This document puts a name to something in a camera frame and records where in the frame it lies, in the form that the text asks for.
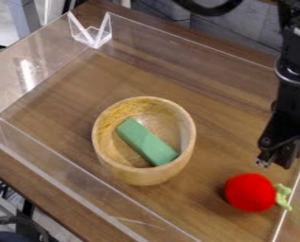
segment bowl rim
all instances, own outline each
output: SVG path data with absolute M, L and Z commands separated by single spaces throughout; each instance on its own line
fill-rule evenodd
M 97 130 L 98 130 L 98 126 L 99 126 L 99 122 L 102 120 L 102 117 L 117 107 L 119 106 L 122 103 L 126 103 L 131 100 L 137 100 L 137 99 L 151 99 L 156 101 L 161 101 L 168 103 L 169 105 L 174 106 L 176 108 L 180 109 L 182 115 L 185 116 L 186 121 L 190 124 L 190 137 L 189 137 L 189 144 L 185 148 L 185 150 L 181 152 L 180 156 L 170 161 L 168 164 L 160 165 L 160 166 L 154 166 L 154 167 L 133 167 L 133 166 L 127 166 L 123 165 L 121 163 L 114 162 L 102 152 L 101 150 L 101 144 L 97 137 Z M 170 100 L 162 98 L 162 97 L 157 97 L 157 96 L 150 96 L 150 95 L 142 95 L 142 96 L 134 96 L 134 97 L 129 97 L 126 99 L 122 99 L 121 101 L 115 102 L 113 105 L 110 105 L 99 114 L 94 126 L 93 126 L 93 131 L 91 131 L 91 140 L 93 140 L 93 146 L 97 152 L 97 155 L 101 156 L 102 160 L 109 163 L 113 166 L 117 166 L 117 168 L 123 169 L 125 171 L 130 171 L 130 172 L 145 172 L 147 173 L 149 170 L 150 171 L 157 171 L 157 170 L 162 170 L 162 169 L 169 169 L 170 166 L 174 166 L 177 163 L 181 163 L 184 160 L 184 157 L 188 156 L 188 153 L 192 152 L 193 148 L 194 148 L 194 144 L 196 144 L 196 122 L 193 117 L 189 115 L 189 113 L 186 112 L 186 110 L 174 102 L 172 102 Z

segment wooden table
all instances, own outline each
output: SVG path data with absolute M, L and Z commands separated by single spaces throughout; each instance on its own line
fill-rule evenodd
M 70 167 L 77 165 L 77 171 L 73 169 L 67 175 L 62 172 L 65 167 L 39 154 L 38 148 L 35 152 L 26 150 L 31 152 L 27 163 L 40 167 L 47 174 L 43 177 L 28 164 L 0 150 L 2 180 L 85 241 L 133 241 L 94 213 L 93 204 L 126 217 L 135 211 L 133 207 L 119 207 L 119 203 L 110 204 L 110 200 L 102 201 L 94 196 L 97 189 L 89 180 L 78 180 L 77 174 L 85 171 L 164 217 L 185 232 L 182 234 L 190 235 L 181 238 L 151 225 L 139 225 L 139 221 L 121 219 L 150 241 L 269 240 L 281 208 L 273 207 L 259 214 L 244 213 L 230 207 L 220 191 L 225 180 L 244 172 L 259 172 L 272 182 L 292 186 L 300 168 L 299 161 L 289 171 L 277 165 L 269 169 L 254 165 L 256 143 L 277 89 L 272 57 L 106 1 L 89 1 L 75 13 L 87 26 L 99 22 L 107 10 L 208 47 L 193 46 L 173 37 L 164 42 L 161 34 L 154 32 L 153 35 L 156 30 L 149 30 L 138 36 L 134 48 L 125 45 L 130 42 L 127 32 L 101 51 L 86 49 L 0 113 L 11 125 L 74 163 Z M 53 29 L 61 21 L 40 31 Z M 143 42 L 157 44 L 157 52 L 149 54 Z M 176 60 L 173 45 L 180 53 L 189 54 L 181 56 L 180 61 L 172 61 Z M 165 97 L 178 103 L 194 118 L 197 128 L 196 152 L 189 165 L 170 181 L 151 187 L 129 186 L 106 173 L 90 139 L 94 121 L 105 108 L 138 95 Z M 14 139 L 11 133 L 6 136 L 10 141 Z M 67 189 L 79 191 L 79 197 Z

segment wooden bowl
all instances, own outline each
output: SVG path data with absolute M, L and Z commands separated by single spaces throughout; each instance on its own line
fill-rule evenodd
M 115 132 L 133 117 L 180 153 L 168 164 L 151 167 Z M 111 105 L 99 115 L 93 128 L 95 152 L 109 172 L 133 185 L 154 185 L 170 179 L 190 160 L 196 144 L 192 116 L 172 101 L 139 96 Z

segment green sponge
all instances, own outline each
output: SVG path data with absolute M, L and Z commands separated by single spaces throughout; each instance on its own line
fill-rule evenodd
M 173 148 L 133 118 L 129 118 L 115 131 L 153 166 L 169 163 L 178 156 Z

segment red ball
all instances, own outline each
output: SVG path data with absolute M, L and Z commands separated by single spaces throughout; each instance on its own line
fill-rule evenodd
M 276 202 L 276 190 L 260 174 L 246 173 L 228 179 L 224 186 L 228 202 L 246 212 L 261 212 Z

